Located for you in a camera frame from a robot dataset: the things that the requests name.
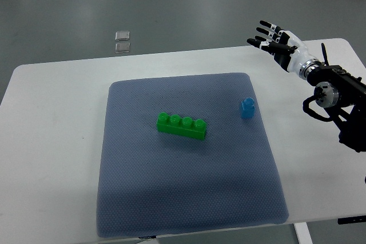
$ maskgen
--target green lego brick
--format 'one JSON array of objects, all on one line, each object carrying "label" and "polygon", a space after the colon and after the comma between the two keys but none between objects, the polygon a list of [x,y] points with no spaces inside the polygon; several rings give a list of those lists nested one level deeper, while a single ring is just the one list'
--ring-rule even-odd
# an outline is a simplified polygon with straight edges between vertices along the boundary
[{"label": "green lego brick", "polygon": [[168,134],[176,134],[184,137],[204,140],[206,136],[206,122],[191,117],[181,118],[177,114],[169,116],[167,113],[160,113],[156,122],[158,131]]}]

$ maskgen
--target small square object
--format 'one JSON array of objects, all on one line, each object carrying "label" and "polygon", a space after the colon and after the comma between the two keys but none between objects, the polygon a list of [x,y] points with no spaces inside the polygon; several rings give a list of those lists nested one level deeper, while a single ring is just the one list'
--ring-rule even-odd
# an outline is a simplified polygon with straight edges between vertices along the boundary
[{"label": "small square object", "polygon": [[129,31],[116,31],[116,41],[130,39]]},{"label": "small square object", "polygon": [[251,97],[245,98],[240,102],[240,115],[241,118],[252,118],[255,112],[254,99]]},{"label": "small square object", "polygon": [[128,53],[130,51],[130,42],[120,42],[116,43],[116,54],[118,53]]}]

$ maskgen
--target black fingertip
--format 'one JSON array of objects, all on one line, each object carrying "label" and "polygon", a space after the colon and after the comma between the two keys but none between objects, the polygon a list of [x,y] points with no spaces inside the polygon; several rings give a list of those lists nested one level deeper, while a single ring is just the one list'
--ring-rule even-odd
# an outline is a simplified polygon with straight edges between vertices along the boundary
[{"label": "black fingertip", "polygon": [[260,45],[260,41],[253,39],[253,38],[248,38],[246,40],[250,45],[254,46],[254,47],[259,47]]},{"label": "black fingertip", "polygon": [[260,23],[260,25],[263,25],[267,28],[270,28],[272,25],[271,23],[268,23],[267,21],[263,21],[263,20],[261,20],[259,23]]}]

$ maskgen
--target lego stud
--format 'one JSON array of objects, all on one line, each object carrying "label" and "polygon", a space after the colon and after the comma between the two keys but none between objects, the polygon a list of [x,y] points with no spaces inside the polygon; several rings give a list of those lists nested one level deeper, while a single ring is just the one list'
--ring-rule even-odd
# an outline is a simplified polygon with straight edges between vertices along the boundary
[{"label": "lego stud", "polygon": [[206,122],[201,120],[201,119],[197,119],[195,122],[194,122],[194,126],[196,129],[203,129],[206,125]]},{"label": "lego stud", "polygon": [[241,118],[252,118],[254,116],[255,107],[254,99],[251,97],[245,98],[240,103],[240,115]]},{"label": "lego stud", "polygon": [[168,122],[169,116],[167,113],[160,113],[158,116],[158,121],[161,124],[166,124]]},{"label": "lego stud", "polygon": [[173,126],[178,126],[179,125],[179,122],[181,120],[181,117],[177,114],[173,114],[171,117],[170,117],[170,124],[173,125]]},{"label": "lego stud", "polygon": [[191,117],[185,117],[182,119],[182,125],[183,125],[183,128],[185,128],[185,129],[191,128],[192,123],[193,123],[193,120],[191,119]]}]

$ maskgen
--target robot finger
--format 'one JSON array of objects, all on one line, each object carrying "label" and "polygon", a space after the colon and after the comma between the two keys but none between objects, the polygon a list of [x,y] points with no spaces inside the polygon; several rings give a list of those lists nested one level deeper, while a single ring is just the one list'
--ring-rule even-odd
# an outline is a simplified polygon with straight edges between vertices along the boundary
[{"label": "robot finger", "polygon": [[263,21],[263,20],[261,20],[259,23],[260,23],[261,25],[263,25],[263,26],[265,26],[265,27],[269,28],[271,31],[274,31],[274,32],[275,32],[276,34],[278,34],[278,35],[281,35],[281,34],[283,33],[283,31],[284,31],[284,29],[282,29],[281,27],[278,27],[277,25],[272,24],[272,23],[269,23],[269,22],[267,22],[267,21]]},{"label": "robot finger", "polygon": [[256,29],[257,31],[259,31],[260,33],[262,33],[262,34],[265,34],[265,35],[268,35],[270,38],[272,38],[275,42],[279,42],[279,40],[280,40],[280,36],[279,35],[277,35],[277,34],[275,34],[275,33],[273,33],[273,32],[271,32],[271,31],[267,31],[267,30],[265,30],[265,29],[262,29],[262,28],[260,28],[260,27],[258,27],[257,29]]},{"label": "robot finger", "polygon": [[295,47],[289,47],[287,45],[278,44],[276,42],[270,41],[260,41],[257,39],[249,38],[247,42],[263,51],[267,51],[270,54],[281,54],[281,55],[290,55],[293,54],[295,51]]}]

